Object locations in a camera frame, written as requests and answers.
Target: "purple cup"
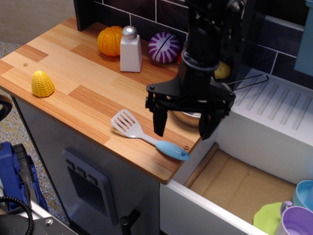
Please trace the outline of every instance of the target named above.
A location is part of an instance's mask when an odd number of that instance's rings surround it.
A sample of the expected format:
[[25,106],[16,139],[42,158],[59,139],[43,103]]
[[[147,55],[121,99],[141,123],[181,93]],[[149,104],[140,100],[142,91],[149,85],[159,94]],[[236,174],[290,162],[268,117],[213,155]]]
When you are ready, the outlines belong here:
[[305,207],[292,206],[292,202],[283,202],[282,219],[276,235],[313,235],[313,212]]

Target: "wooden countertop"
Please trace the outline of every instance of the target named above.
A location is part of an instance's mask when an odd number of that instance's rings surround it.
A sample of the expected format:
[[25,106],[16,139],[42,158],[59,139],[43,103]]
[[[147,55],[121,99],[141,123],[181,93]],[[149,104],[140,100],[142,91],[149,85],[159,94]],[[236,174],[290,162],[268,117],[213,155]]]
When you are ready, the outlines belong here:
[[[95,23],[80,32],[75,17],[57,25],[0,60],[0,87],[166,184],[183,162],[142,140],[124,137],[111,126],[111,118],[128,109],[145,133],[180,147],[187,145],[191,151],[200,137],[197,128],[182,124],[169,112],[164,136],[159,137],[153,132],[153,114],[145,108],[146,86],[173,79],[178,66],[154,62],[148,43],[141,41],[141,72],[121,72],[119,56],[105,56],[97,47],[104,28]],[[32,75],[37,70],[46,72],[55,84],[49,97],[32,94]]]

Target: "cabinet knob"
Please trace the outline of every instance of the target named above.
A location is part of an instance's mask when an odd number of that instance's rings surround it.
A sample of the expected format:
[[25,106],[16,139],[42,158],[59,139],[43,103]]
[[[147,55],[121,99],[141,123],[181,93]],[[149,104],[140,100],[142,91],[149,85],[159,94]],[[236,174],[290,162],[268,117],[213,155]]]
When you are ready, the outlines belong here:
[[134,209],[129,216],[123,216],[120,220],[122,235],[132,235],[131,227],[139,218],[140,213]]

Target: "purple cabbage toy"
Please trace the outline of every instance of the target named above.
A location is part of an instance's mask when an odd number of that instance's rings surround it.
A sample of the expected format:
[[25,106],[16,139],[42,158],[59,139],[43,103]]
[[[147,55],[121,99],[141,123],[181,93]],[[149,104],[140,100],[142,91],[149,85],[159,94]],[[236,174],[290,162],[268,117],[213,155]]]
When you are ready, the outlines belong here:
[[178,57],[180,52],[179,40],[171,33],[157,33],[151,38],[148,50],[153,60],[168,64]]

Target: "silver shaker cap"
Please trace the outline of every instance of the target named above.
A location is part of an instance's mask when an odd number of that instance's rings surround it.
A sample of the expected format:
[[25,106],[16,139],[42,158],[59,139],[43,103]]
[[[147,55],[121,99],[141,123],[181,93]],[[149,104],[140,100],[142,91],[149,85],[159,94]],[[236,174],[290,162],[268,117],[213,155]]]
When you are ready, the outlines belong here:
[[123,38],[130,40],[137,37],[137,29],[134,26],[125,26],[122,30]]

